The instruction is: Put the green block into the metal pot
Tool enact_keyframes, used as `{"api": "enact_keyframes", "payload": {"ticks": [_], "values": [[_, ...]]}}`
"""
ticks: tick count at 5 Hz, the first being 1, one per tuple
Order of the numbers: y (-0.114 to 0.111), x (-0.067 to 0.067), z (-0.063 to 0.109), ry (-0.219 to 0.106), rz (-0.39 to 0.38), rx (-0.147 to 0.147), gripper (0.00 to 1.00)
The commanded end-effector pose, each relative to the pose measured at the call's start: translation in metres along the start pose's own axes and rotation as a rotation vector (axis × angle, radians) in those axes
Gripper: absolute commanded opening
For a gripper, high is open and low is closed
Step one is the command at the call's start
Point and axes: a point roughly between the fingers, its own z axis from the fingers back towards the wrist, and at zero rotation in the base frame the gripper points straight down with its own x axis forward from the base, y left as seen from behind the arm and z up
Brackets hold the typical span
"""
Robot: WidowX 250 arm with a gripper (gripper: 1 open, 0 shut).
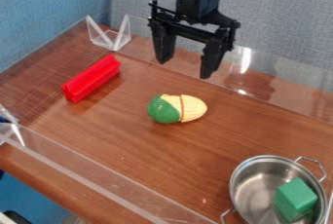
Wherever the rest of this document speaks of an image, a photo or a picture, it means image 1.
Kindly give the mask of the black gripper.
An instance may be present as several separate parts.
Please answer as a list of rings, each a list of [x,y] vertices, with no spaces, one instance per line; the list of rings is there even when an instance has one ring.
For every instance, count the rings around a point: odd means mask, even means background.
[[[236,29],[240,27],[239,21],[224,16],[218,9],[214,9],[210,13],[195,19],[188,15],[181,15],[163,8],[157,4],[157,0],[152,0],[148,5],[151,6],[148,26],[152,31],[155,56],[159,64],[164,64],[173,56],[175,36],[181,36],[202,43],[208,42],[200,56],[200,78],[208,79],[218,70],[224,53],[227,52],[223,43],[211,38],[218,37],[220,31],[226,31],[223,42],[232,44]],[[196,28],[196,25],[207,24],[218,26],[215,33]]]

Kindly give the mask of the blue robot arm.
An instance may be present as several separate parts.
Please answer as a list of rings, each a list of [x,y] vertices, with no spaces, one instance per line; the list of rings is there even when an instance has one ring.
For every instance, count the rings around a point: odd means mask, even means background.
[[[171,11],[152,0],[148,26],[152,32],[159,64],[172,59],[177,36],[206,45],[200,56],[200,78],[208,79],[218,70],[224,53],[234,48],[235,31],[240,27],[218,11],[219,0],[175,0]]]

